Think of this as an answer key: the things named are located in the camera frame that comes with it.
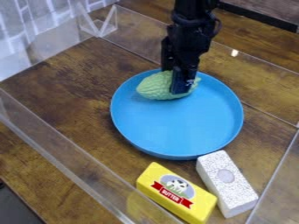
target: wooden table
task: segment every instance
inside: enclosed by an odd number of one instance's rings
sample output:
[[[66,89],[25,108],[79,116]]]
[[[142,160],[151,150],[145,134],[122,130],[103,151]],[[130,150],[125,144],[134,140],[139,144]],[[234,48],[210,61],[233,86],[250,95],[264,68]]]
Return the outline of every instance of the wooden table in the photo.
[[[169,0],[122,2],[127,8],[166,23],[171,22],[173,4]],[[218,15],[225,24],[218,42],[299,72],[297,34],[222,10]],[[91,38],[6,80],[2,88],[133,185],[157,161],[205,187],[194,169],[195,161],[165,161],[139,152],[111,122],[109,106],[119,85],[134,74],[153,68],[157,64],[103,39]],[[276,92],[282,94],[280,104],[266,101],[258,105],[281,119],[245,105],[245,127],[226,150],[261,194],[296,136],[297,127],[292,124],[299,120],[299,80],[281,77],[280,85],[268,85],[256,77],[252,86],[262,88],[269,99]],[[248,77],[238,82],[234,76],[219,78],[238,91],[242,100],[250,99]],[[0,141],[0,177],[47,223],[119,223],[6,126],[0,126]],[[225,220],[215,209],[210,223],[245,223],[249,214]]]

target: red label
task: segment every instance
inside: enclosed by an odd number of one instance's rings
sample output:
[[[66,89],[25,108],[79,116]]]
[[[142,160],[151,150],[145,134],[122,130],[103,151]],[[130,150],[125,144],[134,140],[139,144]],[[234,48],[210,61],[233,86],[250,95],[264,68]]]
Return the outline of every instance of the red label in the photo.
[[[175,193],[173,193],[169,189],[165,188],[165,186],[158,183],[157,181],[153,184],[153,188],[159,191],[159,193],[171,201],[174,201],[177,204],[182,204],[183,206],[191,208],[193,202],[189,201],[185,197],[178,196]]]

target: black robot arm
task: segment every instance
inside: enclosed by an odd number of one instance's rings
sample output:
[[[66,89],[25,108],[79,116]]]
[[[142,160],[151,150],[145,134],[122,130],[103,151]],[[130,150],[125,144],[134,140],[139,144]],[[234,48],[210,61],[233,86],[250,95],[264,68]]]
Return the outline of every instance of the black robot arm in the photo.
[[[190,91],[201,56],[221,31],[221,21],[211,12],[218,4],[219,0],[175,0],[173,25],[162,43],[162,68],[173,70],[170,91],[175,95]]]

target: yellow box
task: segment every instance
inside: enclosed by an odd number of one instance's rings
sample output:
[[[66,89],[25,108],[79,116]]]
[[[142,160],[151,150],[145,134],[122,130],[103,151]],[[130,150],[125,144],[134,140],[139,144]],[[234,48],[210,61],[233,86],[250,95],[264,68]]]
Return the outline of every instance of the yellow box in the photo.
[[[137,188],[190,223],[207,222],[218,198],[158,163],[145,170]]]

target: blue bowl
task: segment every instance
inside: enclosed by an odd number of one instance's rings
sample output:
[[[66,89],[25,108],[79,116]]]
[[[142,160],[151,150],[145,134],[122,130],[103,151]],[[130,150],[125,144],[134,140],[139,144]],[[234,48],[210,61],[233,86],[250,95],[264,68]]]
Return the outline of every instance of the blue bowl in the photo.
[[[201,84],[191,95],[170,101],[146,99],[137,86],[161,69],[129,79],[111,102],[114,124],[131,144],[159,158],[190,160],[223,148],[238,136],[244,108],[233,90],[198,73]]]

